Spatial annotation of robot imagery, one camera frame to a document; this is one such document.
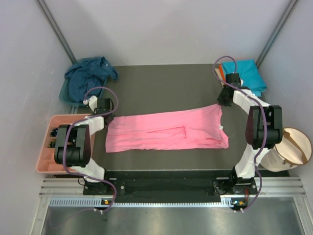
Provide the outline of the pink t shirt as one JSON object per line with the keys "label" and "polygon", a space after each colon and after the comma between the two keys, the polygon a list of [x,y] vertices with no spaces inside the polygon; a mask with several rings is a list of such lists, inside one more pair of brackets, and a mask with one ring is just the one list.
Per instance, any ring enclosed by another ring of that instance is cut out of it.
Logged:
{"label": "pink t shirt", "polygon": [[107,153],[128,150],[227,149],[222,109],[214,104],[185,111],[115,117],[105,142]]}

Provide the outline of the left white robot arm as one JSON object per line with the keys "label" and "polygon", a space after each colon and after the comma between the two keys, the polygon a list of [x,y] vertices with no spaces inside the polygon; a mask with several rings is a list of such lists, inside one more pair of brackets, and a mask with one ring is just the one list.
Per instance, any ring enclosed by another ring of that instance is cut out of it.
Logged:
{"label": "left white robot arm", "polygon": [[94,183],[94,188],[100,194],[110,191],[111,183],[105,179],[105,169],[92,159],[91,137],[103,130],[113,116],[114,104],[111,98],[97,98],[92,96],[87,100],[87,106],[94,115],[106,114],[103,117],[85,117],[78,121],[71,129],[69,124],[61,124],[54,129],[56,141],[54,144],[54,161],[58,165],[66,164],[66,168],[83,174],[84,179]]}

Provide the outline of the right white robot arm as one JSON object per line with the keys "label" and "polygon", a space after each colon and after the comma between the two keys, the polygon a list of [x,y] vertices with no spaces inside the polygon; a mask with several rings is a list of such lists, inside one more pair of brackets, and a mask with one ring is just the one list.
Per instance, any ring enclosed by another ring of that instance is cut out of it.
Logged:
{"label": "right white robot arm", "polygon": [[225,76],[223,89],[217,99],[219,105],[236,104],[247,114],[245,139],[247,146],[234,166],[228,188],[241,193],[255,176],[262,158],[283,138],[282,108],[259,99],[249,88],[243,87],[238,73]]}

